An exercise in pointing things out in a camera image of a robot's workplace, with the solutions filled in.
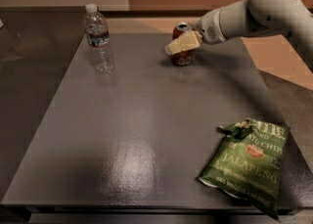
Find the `table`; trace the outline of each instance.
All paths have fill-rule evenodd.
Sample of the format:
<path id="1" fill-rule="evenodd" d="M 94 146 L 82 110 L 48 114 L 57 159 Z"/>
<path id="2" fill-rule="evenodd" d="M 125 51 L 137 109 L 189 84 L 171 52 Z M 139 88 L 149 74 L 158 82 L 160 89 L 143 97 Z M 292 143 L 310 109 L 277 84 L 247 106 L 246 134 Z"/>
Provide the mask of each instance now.
<path id="1" fill-rule="evenodd" d="M 106 75 L 90 67 L 83 39 L 2 204 L 254 212 L 197 177 L 220 144 L 217 126 L 284 120 L 240 39 L 174 67 L 163 51 L 170 36 L 113 34 L 116 71 Z M 282 170 L 279 211 L 313 207 L 293 137 Z"/>

